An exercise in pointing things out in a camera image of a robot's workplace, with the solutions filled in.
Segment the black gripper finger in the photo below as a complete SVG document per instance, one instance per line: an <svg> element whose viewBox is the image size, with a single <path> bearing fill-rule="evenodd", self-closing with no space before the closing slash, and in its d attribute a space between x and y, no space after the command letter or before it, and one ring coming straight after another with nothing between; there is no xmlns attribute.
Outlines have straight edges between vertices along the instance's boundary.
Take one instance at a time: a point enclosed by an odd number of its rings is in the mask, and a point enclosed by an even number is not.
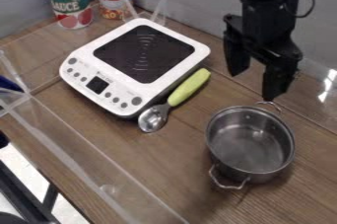
<svg viewBox="0 0 337 224"><path fill-rule="evenodd" d="M297 60L275 59L264 62L267 68L263 81L264 100L272 102L276 97L283 95L295 79L299 68Z"/></svg>
<svg viewBox="0 0 337 224"><path fill-rule="evenodd" d="M251 67L251 56L247 54L241 37L227 31L224 33L224 52L228 71L237 76Z"/></svg>

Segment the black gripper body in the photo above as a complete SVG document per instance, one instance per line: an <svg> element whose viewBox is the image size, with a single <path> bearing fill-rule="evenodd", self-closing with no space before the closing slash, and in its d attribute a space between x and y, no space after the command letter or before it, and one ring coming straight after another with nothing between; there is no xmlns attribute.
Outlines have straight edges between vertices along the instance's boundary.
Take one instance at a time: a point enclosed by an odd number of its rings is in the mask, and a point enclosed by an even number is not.
<svg viewBox="0 0 337 224"><path fill-rule="evenodd" d="M299 0L241 0L243 15L227 14L227 31L241 37L247 54L267 60L300 61L301 51L292 41Z"/></svg>

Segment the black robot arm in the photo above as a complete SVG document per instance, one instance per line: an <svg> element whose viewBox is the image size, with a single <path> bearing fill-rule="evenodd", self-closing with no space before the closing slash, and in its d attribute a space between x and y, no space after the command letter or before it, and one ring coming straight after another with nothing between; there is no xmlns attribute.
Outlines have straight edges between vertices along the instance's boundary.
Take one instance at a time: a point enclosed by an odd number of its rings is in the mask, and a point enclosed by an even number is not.
<svg viewBox="0 0 337 224"><path fill-rule="evenodd" d="M299 0L240 0L243 14L224 16L224 54L229 73L236 76L257 59L265 65L263 98L283 95L295 79L303 52L292 41Z"/></svg>

